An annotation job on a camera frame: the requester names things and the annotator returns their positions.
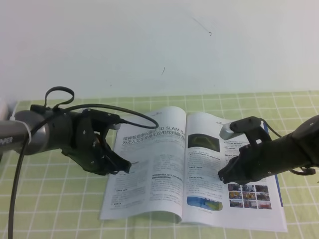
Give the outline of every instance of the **grid pattern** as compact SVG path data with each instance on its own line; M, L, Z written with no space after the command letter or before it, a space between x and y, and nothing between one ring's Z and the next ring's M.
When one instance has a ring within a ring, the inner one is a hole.
M51 106L60 101L52 100ZM20 102L17 111L43 101ZM319 112L319 91L226 95L76 99L72 104L103 103L141 113L178 106L187 113L208 112L226 119L262 117L280 134L292 132ZM112 145L115 134L107 141ZM0 238L7 238L7 215L18 154L0 164ZM176 225L168 213L147 213L115 221L98 219L106 176L87 173L59 150L24 160L15 209L19 239L315 239L319 234L319 178L279 175L288 233Z

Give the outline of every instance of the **magazine page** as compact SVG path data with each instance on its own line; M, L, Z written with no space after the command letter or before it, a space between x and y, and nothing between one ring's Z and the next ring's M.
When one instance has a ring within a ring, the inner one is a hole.
M286 232L275 176L243 186L225 185L218 177L249 143L246 136L222 140L220 130L231 121L207 113L189 115L186 122L183 222Z
M157 129L122 125L114 151L132 163L129 174L110 175L100 219L118 219L149 211L182 214L186 114L165 107L146 114ZM128 121L144 124L139 117Z

